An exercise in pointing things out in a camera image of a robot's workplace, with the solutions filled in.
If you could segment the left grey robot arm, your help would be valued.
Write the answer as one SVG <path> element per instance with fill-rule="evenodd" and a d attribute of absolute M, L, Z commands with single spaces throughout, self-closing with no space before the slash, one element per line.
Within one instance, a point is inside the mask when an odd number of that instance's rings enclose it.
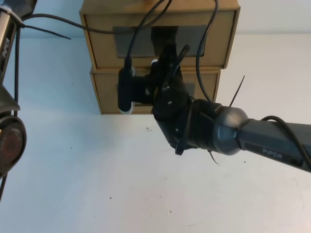
<path fill-rule="evenodd" d="M 17 116 L 19 40 L 23 19 L 35 10 L 35 0 L 2 0 L 0 2 L 0 193 L 4 191 L 8 172 L 22 157 L 27 134 L 22 120 Z M 3 85 L 13 44 L 16 44 L 15 95 Z"/>

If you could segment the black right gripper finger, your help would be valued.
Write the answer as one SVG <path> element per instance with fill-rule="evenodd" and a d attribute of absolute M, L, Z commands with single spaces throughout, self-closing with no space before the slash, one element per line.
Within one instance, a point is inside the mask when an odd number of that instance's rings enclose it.
<path fill-rule="evenodd" d="M 181 52 L 179 53 L 179 55 L 177 56 L 177 60 L 176 60 L 176 65 L 180 65 L 180 63 L 182 62 L 182 60 L 184 59 L 184 57 L 187 55 L 187 53 L 190 50 L 190 45 L 186 44 L 183 49 L 181 50 Z"/>

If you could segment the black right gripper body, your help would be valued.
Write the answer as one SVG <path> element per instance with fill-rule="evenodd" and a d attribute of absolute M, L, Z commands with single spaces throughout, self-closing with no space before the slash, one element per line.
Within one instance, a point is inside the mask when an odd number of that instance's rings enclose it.
<path fill-rule="evenodd" d="M 175 44 L 166 45 L 149 74 L 133 77 L 133 100 L 152 106 L 152 114 L 175 154 L 190 149 L 191 96 L 176 65 Z"/>

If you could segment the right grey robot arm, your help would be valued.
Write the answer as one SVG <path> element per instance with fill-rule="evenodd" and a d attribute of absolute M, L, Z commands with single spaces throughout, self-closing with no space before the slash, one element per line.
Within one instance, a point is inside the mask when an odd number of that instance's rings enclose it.
<path fill-rule="evenodd" d="M 234 155 L 241 150 L 300 170 L 311 169 L 311 127 L 277 116 L 251 119 L 240 108 L 194 98 L 186 88 L 180 63 L 189 51 L 164 47 L 146 76 L 133 77 L 133 99 L 150 104 L 162 133 L 177 155 L 203 149 Z"/>

